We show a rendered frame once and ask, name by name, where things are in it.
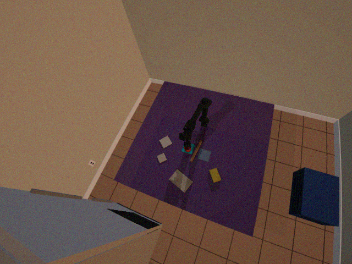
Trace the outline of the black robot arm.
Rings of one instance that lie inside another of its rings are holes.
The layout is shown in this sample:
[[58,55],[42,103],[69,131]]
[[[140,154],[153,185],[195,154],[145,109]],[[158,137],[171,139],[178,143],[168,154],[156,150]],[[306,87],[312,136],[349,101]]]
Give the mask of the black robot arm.
[[[207,112],[208,112],[208,107],[212,104],[212,100],[207,98],[207,97],[203,97],[200,101],[200,103],[198,104],[198,107],[195,111],[195,113],[193,114],[192,118],[190,120],[188,120],[188,122],[186,122],[183,130],[183,133],[179,133],[179,139],[180,140],[186,140],[186,138],[188,136],[190,136],[192,134],[192,132],[195,129],[195,125],[196,125],[196,120],[198,119],[200,113],[202,112],[202,116],[199,118],[199,121],[201,122],[201,126],[203,127],[207,127],[208,123],[209,123],[209,119],[207,117]],[[186,128],[185,128],[186,127]]]

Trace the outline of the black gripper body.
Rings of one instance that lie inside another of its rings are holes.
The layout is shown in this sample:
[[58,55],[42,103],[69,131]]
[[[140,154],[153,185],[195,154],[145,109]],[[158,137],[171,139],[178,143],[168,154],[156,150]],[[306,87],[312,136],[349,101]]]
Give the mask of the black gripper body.
[[191,147],[191,135],[186,138],[187,142],[184,142],[184,147]]

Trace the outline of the tan flat square pad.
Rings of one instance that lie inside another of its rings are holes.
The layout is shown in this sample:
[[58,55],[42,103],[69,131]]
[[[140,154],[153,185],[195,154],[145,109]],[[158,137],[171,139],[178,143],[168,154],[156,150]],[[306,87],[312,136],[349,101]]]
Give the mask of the tan flat square pad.
[[163,146],[163,148],[165,148],[165,147],[167,147],[167,146],[169,146],[169,145],[172,144],[172,142],[171,142],[171,140],[169,139],[168,136],[166,136],[166,137],[160,139],[160,143],[161,143],[161,145]]

